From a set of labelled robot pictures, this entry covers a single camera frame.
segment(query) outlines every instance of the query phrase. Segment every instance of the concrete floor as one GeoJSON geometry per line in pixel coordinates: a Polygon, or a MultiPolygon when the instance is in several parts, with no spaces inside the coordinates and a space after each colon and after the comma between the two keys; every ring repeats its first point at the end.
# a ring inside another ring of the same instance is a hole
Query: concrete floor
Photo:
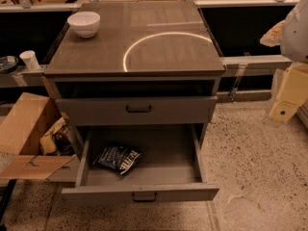
{"type": "MultiPolygon", "coordinates": [[[[267,101],[218,104],[202,148],[213,202],[74,206],[65,184],[17,181],[4,222],[14,230],[308,230],[308,130],[272,128],[267,101]]],[[[2,154],[1,167],[12,156],[2,154]]]]}

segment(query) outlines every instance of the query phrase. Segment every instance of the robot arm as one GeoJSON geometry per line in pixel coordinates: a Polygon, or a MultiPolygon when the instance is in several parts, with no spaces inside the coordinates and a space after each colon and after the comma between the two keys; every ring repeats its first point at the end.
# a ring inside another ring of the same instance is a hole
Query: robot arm
{"type": "MultiPolygon", "coordinates": [[[[280,44],[281,54],[293,61],[286,69],[279,91],[269,111],[269,119],[287,123],[297,109],[308,99],[308,0],[300,0],[287,15],[283,23],[278,23],[281,28],[281,36],[276,42],[280,44]]],[[[261,43],[273,46],[272,41],[261,43]]]]}

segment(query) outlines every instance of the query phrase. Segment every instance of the drawer handle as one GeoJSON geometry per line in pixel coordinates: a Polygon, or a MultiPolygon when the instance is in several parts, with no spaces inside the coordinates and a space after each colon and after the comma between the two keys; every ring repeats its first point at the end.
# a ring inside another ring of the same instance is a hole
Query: drawer handle
{"type": "Polygon", "coordinates": [[[152,199],[136,199],[135,194],[133,193],[132,199],[136,203],[155,202],[157,200],[157,193],[155,192],[154,197],[152,199]]]}
{"type": "Polygon", "coordinates": [[[150,113],[152,111],[152,106],[148,105],[144,109],[132,108],[129,105],[126,105],[126,112],[128,113],[150,113]]]}

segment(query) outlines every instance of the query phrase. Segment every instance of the drawer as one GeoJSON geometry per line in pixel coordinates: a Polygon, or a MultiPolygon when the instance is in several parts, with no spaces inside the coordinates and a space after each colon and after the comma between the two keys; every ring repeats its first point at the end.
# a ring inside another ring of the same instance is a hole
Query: drawer
{"type": "Polygon", "coordinates": [[[75,188],[64,196],[81,204],[213,200],[193,125],[106,126],[88,132],[75,188]],[[138,146],[140,160],[126,174],[94,166],[109,141],[138,146]]]}
{"type": "Polygon", "coordinates": [[[58,99],[61,112],[72,124],[127,125],[207,123],[211,120],[217,98],[152,97],[58,99]]]}

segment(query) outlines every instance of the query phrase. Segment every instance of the paper cup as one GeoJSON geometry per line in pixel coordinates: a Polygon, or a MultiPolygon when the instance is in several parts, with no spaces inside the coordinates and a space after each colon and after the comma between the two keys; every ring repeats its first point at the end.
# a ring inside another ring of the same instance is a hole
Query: paper cup
{"type": "Polygon", "coordinates": [[[19,57],[30,70],[39,69],[39,63],[36,57],[36,52],[34,52],[33,50],[24,51],[19,55],[19,57]]]}

